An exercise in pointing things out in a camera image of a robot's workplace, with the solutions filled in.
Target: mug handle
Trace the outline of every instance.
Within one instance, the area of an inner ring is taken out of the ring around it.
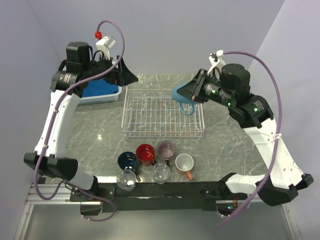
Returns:
[[[185,176],[186,176],[186,178],[189,180],[189,181],[192,181],[192,174],[191,174],[191,172],[190,171],[187,171],[186,173],[185,173]]]

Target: white wall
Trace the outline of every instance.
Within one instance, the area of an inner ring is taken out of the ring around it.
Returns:
[[[116,21],[126,39],[124,60],[139,73],[196,73],[220,49],[256,53],[284,0],[27,0],[60,59],[66,45],[94,46],[97,24]],[[119,40],[112,26],[102,33]],[[112,51],[120,52],[116,44]],[[249,67],[251,60],[242,63]]]
[[[314,183],[292,201],[302,237],[319,239],[320,201],[320,2],[286,0],[261,45],[261,57],[278,82],[283,104],[282,136],[299,167]],[[253,62],[252,92],[265,96],[278,112],[272,82]]]
[[[0,1],[0,239],[13,239],[32,182],[59,58],[25,0]]]

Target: red connector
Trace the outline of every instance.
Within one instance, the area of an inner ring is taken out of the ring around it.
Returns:
[[[102,39],[102,32],[96,31],[96,32],[94,33],[94,36],[95,36],[96,39],[100,40],[100,39]]]

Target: tabletop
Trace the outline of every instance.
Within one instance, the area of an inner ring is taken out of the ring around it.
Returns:
[[[193,74],[140,74],[139,82],[129,89],[172,89],[189,82]],[[123,152],[134,152],[140,144],[156,148],[164,140],[171,141],[176,148],[175,156],[189,154],[194,160],[194,181],[218,181],[231,172],[242,175],[261,175],[267,168],[250,137],[233,120],[228,109],[215,102],[202,105],[205,130],[198,138],[128,138],[122,133],[122,117],[125,89],[118,101],[80,105],[77,107],[67,141],[68,158],[77,159],[79,166],[88,174],[97,176],[101,183],[116,182],[121,172],[117,164]],[[152,166],[140,166],[142,182],[154,182]],[[184,182],[187,178],[170,165],[169,182]]]

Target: purple cup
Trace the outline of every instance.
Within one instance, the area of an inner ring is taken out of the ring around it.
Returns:
[[[176,147],[170,141],[162,141],[156,147],[156,152],[159,158],[158,162],[168,164],[175,159],[174,155],[176,152]]]

